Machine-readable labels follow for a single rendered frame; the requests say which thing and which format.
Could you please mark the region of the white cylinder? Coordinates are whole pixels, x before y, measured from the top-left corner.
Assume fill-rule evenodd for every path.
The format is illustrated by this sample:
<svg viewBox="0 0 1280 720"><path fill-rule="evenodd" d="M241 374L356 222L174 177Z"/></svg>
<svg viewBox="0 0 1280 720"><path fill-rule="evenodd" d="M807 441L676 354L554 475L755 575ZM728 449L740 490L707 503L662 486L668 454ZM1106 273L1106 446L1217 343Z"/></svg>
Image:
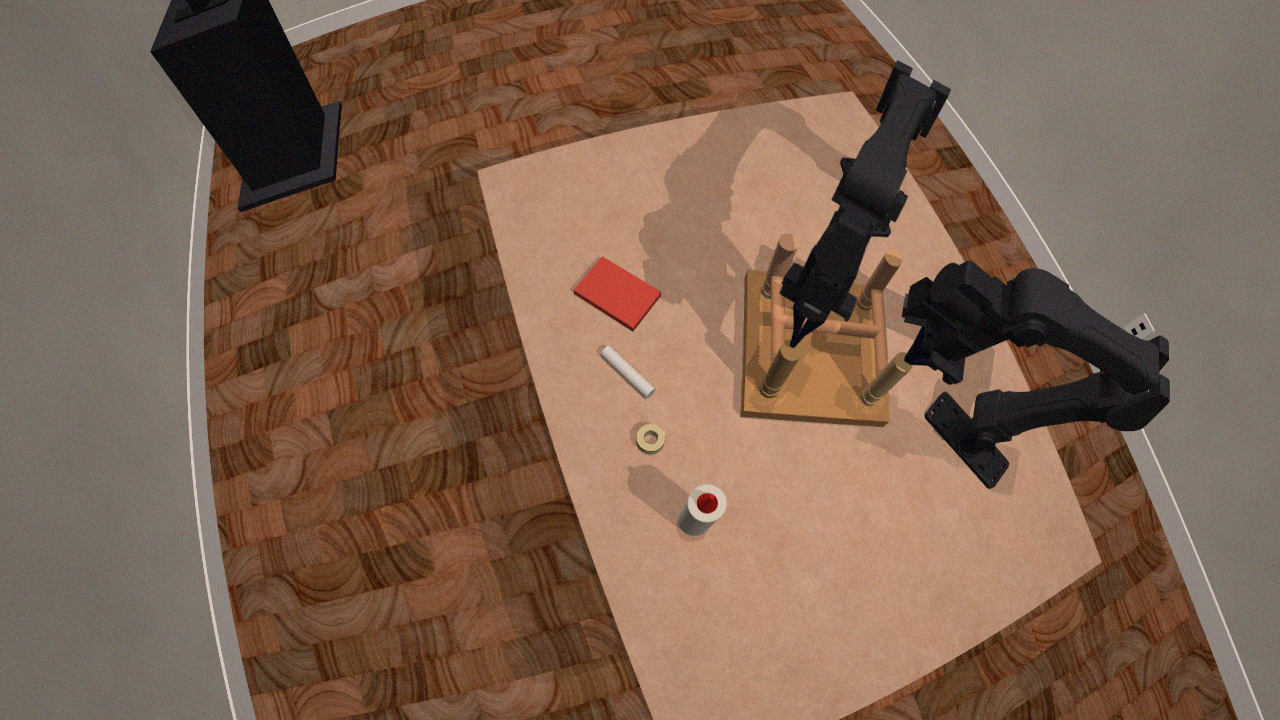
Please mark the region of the white cylinder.
<svg viewBox="0 0 1280 720"><path fill-rule="evenodd" d="M634 386L634 388L637 389L645 398L649 398L657 389L640 373L637 373L634 369L634 366L631 366L625 360L625 357L621 357L620 354L617 354L614 348L611 347L611 345L603 348L600 355L602 357L605 359L607 363L611 364L611 366L614 368L616 372L620 372L620 374L623 375L625 379L628 380L628 383Z"/></svg>

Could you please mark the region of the red flat rectangular block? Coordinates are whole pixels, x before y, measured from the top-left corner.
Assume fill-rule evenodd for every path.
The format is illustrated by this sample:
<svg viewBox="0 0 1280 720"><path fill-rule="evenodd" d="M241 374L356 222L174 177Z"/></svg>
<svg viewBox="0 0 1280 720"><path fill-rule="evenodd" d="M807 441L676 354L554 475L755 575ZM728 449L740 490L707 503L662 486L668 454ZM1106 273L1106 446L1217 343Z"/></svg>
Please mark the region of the red flat rectangular block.
<svg viewBox="0 0 1280 720"><path fill-rule="evenodd" d="M659 290L603 256L573 293L632 332L660 299Z"/></svg>

